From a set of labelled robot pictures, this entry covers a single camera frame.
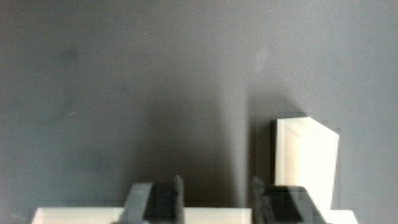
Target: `gray background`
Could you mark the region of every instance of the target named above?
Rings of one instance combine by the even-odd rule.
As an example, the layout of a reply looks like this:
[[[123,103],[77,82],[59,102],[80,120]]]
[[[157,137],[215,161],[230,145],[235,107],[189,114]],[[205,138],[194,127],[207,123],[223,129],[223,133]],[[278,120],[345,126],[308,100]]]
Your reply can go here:
[[[191,206],[247,206],[302,113],[342,134],[334,208],[397,223],[397,40],[395,0],[0,0],[0,223],[175,174]]]

